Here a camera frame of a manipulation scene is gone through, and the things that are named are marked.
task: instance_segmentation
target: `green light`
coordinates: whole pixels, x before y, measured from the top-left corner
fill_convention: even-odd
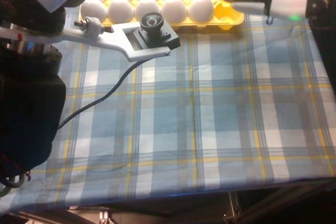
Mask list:
[[[301,16],[298,16],[298,15],[289,16],[288,19],[291,21],[301,21],[302,20]]]

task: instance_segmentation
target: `table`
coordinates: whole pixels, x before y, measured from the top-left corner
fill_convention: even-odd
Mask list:
[[[77,17],[68,10],[66,25]],[[265,21],[182,31],[170,57],[133,71],[58,132],[48,161],[1,199],[1,213],[334,177],[336,104],[309,26]],[[118,52],[56,47],[63,119],[130,66]]]

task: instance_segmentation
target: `egg carton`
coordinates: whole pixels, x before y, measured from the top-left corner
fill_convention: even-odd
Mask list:
[[[104,2],[104,4],[106,5],[106,8],[108,8],[111,1],[112,0],[107,0]],[[192,0],[183,0],[183,1],[188,10],[188,7]],[[225,2],[223,0],[211,0],[211,1],[214,5],[214,17],[210,21],[204,22],[204,23],[198,23],[198,22],[191,20],[188,15],[186,19],[182,21],[181,23],[170,23],[170,25],[174,29],[178,29],[182,26],[193,26],[196,29],[201,30],[201,29],[204,29],[206,26],[218,26],[223,30],[229,30],[233,26],[239,25],[244,21],[244,14],[235,11],[231,7],[230,3]],[[139,0],[130,1],[133,7],[133,10],[135,10],[135,7],[137,6],[138,2]],[[158,0],[157,3],[161,10],[164,0]],[[138,20],[134,17],[130,22],[137,22],[137,21]],[[113,25],[113,23],[108,18],[102,24],[106,27]]]

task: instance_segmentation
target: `blue and white checkered cloth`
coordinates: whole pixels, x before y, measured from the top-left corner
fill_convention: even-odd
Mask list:
[[[68,10],[67,26],[77,18]],[[230,31],[180,39],[170,57],[137,68],[63,127],[1,213],[335,176],[336,103],[306,23],[246,16]],[[131,65],[115,51],[56,46],[63,119]]]

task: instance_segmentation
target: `camera lens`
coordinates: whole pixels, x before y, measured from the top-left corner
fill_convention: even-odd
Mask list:
[[[145,30],[149,37],[159,36],[164,20],[160,13],[147,13],[140,20],[140,27]]]

